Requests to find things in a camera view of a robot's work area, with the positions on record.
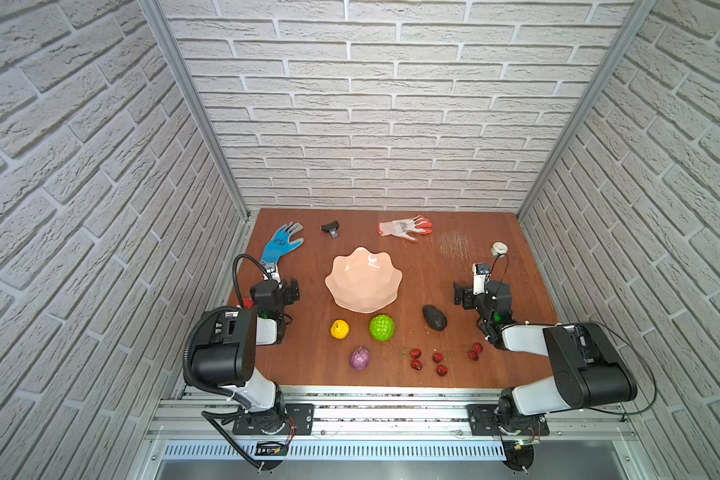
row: red object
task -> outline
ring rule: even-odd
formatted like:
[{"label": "red object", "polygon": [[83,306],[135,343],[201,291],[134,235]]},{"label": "red object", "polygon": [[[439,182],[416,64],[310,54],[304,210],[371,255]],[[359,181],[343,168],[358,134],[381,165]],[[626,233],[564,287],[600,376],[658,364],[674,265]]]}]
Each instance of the red object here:
[{"label": "red object", "polygon": [[253,300],[248,298],[247,296],[242,298],[242,308],[253,308]]}]

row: brown tabletop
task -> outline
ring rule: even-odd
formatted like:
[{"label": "brown tabletop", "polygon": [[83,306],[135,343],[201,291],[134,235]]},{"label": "brown tabletop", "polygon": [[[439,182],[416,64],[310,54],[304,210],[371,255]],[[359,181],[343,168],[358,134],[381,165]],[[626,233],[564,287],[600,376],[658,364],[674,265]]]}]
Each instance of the brown tabletop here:
[{"label": "brown tabletop", "polygon": [[[512,307],[517,321],[555,323],[557,315],[547,294],[534,258],[520,226],[512,214],[428,213],[434,224],[432,234],[417,235],[418,243],[396,236],[379,236],[380,221],[410,218],[416,212],[358,210],[261,210],[251,235],[248,254],[261,258],[272,234],[289,221],[300,222],[304,244],[284,255],[278,263],[284,279],[296,278],[301,300],[288,306],[293,316],[281,345],[256,349],[256,367],[268,379],[281,385],[416,386],[505,388],[523,385],[551,374],[546,358],[528,353],[502,352],[489,345],[475,323],[478,315],[454,305],[453,282],[471,284],[472,263],[491,262],[490,246],[501,241],[509,247],[509,267],[505,283],[510,284]],[[338,220],[338,238],[323,233],[320,226]],[[392,264],[403,273],[398,298],[379,312],[356,313],[337,306],[325,284],[336,255],[349,255],[358,246],[374,253],[387,252]],[[496,265],[504,270],[505,259]],[[247,261],[240,269],[244,296],[262,279]],[[230,304],[236,304],[235,293]],[[435,305],[448,317],[442,332],[429,329],[422,307]],[[368,323],[384,313],[394,319],[391,340],[379,342],[371,337]],[[336,319],[349,324],[349,335],[336,340],[329,331]],[[466,349],[474,342],[483,344],[480,360],[473,362]],[[349,366],[350,353],[364,346],[371,355],[365,370]],[[404,348],[419,348],[424,369],[413,370],[410,359],[401,356]],[[449,369],[438,376],[432,353],[445,352]]]}]

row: work glove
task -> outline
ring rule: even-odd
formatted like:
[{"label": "work glove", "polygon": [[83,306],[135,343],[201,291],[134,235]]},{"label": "work glove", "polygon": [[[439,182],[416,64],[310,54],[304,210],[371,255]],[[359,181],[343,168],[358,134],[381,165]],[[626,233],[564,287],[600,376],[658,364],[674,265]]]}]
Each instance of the work glove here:
[{"label": "work glove", "polygon": [[393,220],[391,222],[382,222],[378,225],[378,234],[381,236],[395,235],[411,242],[418,242],[418,239],[408,235],[408,232],[427,235],[432,233],[432,222],[429,218],[419,215],[415,218],[405,218],[403,220]]},{"label": "work glove", "polygon": [[293,222],[280,226],[275,234],[272,235],[269,243],[264,246],[262,263],[276,264],[281,256],[295,250],[299,245],[303,244],[303,238],[297,238],[291,242],[291,235],[302,231],[302,228],[303,226],[301,224],[294,224]]}]

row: toy lemon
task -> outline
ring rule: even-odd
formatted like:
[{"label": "toy lemon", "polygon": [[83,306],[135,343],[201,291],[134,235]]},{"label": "toy lemon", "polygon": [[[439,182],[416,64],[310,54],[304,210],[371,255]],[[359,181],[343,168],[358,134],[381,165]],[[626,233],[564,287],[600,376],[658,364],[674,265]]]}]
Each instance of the toy lemon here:
[{"label": "toy lemon", "polygon": [[347,334],[349,334],[349,324],[344,320],[336,320],[333,325],[331,325],[331,335],[335,338],[343,339]]}]

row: black mounting plate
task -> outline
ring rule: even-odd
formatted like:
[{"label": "black mounting plate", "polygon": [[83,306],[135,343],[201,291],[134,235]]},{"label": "black mounting plate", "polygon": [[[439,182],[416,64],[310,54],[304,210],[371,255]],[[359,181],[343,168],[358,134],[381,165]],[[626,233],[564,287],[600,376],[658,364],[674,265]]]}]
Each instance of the black mounting plate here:
[{"label": "black mounting plate", "polygon": [[[469,426],[472,430],[473,436],[487,437],[507,435],[499,430],[499,427],[496,424],[496,415],[494,414],[496,407],[497,405],[495,403],[467,405]],[[519,435],[532,436],[535,433],[536,436],[548,436],[550,434],[550,429],[546,422],[541,421],[541,417],[543,416],[536,415],[528,417],[528,420],[522,423],[518,423],[516,419],[514,424],[522,431]]]},{"label": "black mounting plate", "polygon": [[[312,434],[312,422],[315,417],[315,406],[311,403],[287,403],[286,414],[293,418],[293,423],[296,425],[296,435],[311,435]],[[290,433],[290,425],[285,424],[273,435],[288,435]],[[245,417],[235,420],[235,425],[232,426],[232,434],[234,436],[246,436],[246,435],[267,435],[258,426],[252,425],[250,421],[246,421]]]}]

